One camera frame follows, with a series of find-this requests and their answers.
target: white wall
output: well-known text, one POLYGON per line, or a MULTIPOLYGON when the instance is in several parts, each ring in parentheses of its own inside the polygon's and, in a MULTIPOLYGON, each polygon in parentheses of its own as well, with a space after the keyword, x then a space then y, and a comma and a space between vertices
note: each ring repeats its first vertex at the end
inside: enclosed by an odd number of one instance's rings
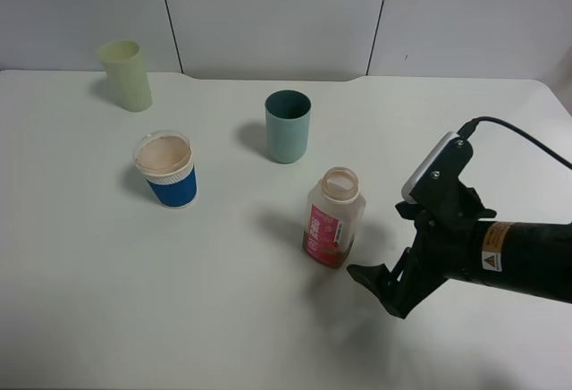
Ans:
POLYGON ((570 46, 572 0, 386 0, 370 74, 545 79, 570 46))
POLYGON ((164 0, 0 0, 0 19, 0 69, 101 70, 99 45, 132 38, 150 71, 180 71, 164 0))
POLYGON ((366 74, 382 0, 167 0, 184 72, 348 80, 366 74))

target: cup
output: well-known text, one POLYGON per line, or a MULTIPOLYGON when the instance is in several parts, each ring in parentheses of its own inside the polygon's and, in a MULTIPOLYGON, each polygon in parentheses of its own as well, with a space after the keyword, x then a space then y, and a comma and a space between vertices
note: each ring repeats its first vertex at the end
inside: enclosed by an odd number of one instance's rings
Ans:
POLYGON ((149 133, 133 149, 133 161, 165 207, 186 207, 197 196, 193 152, 182 133, 149 133))
POLYGON ((296 90, 280 90, 270 95, 266 108, 266 146, 277 162, 296 162, 307 148, 310 127, 310 100, 296 90))
POLYGON ((145 62, 135 41, 110 41, 97 50, 107 73, 107 84, 116 104, 127 111, 143 111, 151 106, 151 90, 145 62))

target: teal cup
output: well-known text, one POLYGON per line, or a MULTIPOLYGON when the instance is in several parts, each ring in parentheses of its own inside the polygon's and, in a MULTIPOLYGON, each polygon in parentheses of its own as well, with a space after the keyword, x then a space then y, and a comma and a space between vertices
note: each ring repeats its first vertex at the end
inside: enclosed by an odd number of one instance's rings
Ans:
POLYGON ((296 162, 307 148, 310 100, 295 90, 280 90, 266 99, 266 146, 282 164, 296 162))

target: red label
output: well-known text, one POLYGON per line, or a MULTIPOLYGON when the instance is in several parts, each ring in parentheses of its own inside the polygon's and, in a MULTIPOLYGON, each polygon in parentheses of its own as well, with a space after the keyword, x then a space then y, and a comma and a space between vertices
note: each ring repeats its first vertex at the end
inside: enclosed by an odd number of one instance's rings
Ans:
POLYGON ((340 249, 338 241, 341 237, 343 223, 312 206, 308 227, 307 253, 314 259, 328 265, 340 265, 340 249))

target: pale green cup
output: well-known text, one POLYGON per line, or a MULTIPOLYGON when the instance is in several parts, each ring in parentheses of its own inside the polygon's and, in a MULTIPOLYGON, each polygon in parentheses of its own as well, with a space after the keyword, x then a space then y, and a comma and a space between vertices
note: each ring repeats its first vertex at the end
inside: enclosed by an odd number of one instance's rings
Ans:
POLYGON ((118 40, 97 50, 107 73, 107 84, 115 103, 127 111, 143 111, 151 106, 151 89, 145 61, 135 41, 118 40))

